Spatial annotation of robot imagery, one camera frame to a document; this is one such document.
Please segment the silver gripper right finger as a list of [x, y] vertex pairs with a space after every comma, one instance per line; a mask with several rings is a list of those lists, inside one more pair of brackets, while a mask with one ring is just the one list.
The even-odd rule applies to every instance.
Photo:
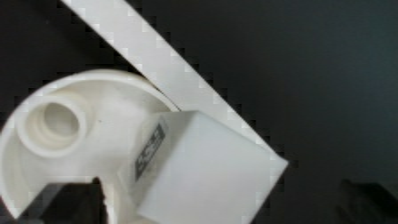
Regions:
[[398, 224], [398, 183], [339, 184], [335, 224]]

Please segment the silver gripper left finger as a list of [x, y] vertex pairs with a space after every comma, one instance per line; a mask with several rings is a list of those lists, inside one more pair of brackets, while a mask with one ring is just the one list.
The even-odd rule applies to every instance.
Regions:
[[16, 221], [17, 224], [108, 224], [99, 179], [88, 183], [49, 183]]

